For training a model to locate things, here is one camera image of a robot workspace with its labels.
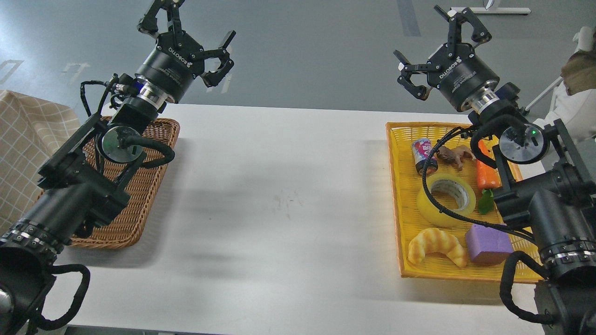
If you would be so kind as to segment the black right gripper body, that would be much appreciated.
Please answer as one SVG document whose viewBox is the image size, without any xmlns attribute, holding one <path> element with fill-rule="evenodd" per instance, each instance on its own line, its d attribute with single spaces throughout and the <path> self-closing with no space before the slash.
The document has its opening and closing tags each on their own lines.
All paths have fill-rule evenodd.
<svg viewBox="0 0 596 335">
<path fill-rule="evenodd" d="M 436 87 L 457 112 L 470 109 L 465 101 L 481 87 L 494 89 L 500 82 L 496 72 L 475 55 L 468 43 L 456 44 L 453 52 L 446 46 L 439 47 L 429 60 L 434 72 L 428 72 L 428 84 Z"/>
</svg>

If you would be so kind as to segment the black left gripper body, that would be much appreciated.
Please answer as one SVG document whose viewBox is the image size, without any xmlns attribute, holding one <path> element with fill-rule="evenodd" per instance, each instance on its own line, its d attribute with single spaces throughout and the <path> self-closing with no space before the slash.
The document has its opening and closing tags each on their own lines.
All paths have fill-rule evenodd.
<svg viewBox="0 0 596 335">
<path fill-rule="evenodd" d="M 198 57 L 202 51 L 204 47 L 186 33 L 177 40 L 173 32 L 161 33 L 135 76 L 162 89 L 169 95 L 169 102 L 179 103 L 204 70 L 204 62 Z"/>
</svg>

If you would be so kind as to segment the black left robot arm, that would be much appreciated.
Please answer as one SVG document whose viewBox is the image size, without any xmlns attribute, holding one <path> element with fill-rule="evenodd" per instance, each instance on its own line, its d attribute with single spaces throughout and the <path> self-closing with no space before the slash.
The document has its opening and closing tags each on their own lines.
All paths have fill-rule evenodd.
<svg viewBox="0 0 596 335">
<path fill-rule="evenodd" d="M 27 326 L 66 326 L 80 310 L 91 272 L 85 265 L 55 265 L 72 237 L 89 237 L 110 225 L 126 208 L 126 187 L 139 169 L 170 163 L 175 152 L 143 136 L 168 103 L 179 103 L 201 78 L 215 87 L 233 68 L 228 51 L 236 32 L 207 50 L 181 25 L 181 0 L 155 0 L 137 25 L 155 47 L 134 76 L 114 74 L 98 109 L 91 113 L 81 83 L 88 119 L 38 170 L 40 199 L 1 237 L 1 333 L 15 335 Z"/>
</svg>

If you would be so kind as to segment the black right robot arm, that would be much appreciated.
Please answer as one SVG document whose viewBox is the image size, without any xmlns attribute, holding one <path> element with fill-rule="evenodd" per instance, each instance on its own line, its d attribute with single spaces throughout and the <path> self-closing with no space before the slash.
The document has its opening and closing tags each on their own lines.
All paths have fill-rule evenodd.
<svg viewBox="0 0 596 335">
<path fill-rule="evenodd" d="M 492 35 L 465 7 L 434 10 L 449 24 L 447 41 L 423 64 L 400 52 L 398 83 L 426 100 L 436 88 L 457 112 L 469 112 L 471 126 L 456 127 L 422 159 L 423 193 L 441 214 L 474 223 L 445 208 L 431 194 L 427 169 L 448 140 L 466 134 L 476 159 L 498 170 L 494 191 L 504 224 L 481 226 L 520 237 L 538 248 L 539 261 L 515 251 L 501 275 L 505 307 L 526 322 L 541 324 L 546 335 L 595 333 L 595 223 L 584 212 L 595 207 L 595 181 L 562 120 L 539 127 L 519 108 L 519 89 L 498 87 L 500 78 L 476 54 Z"/>
</svg>

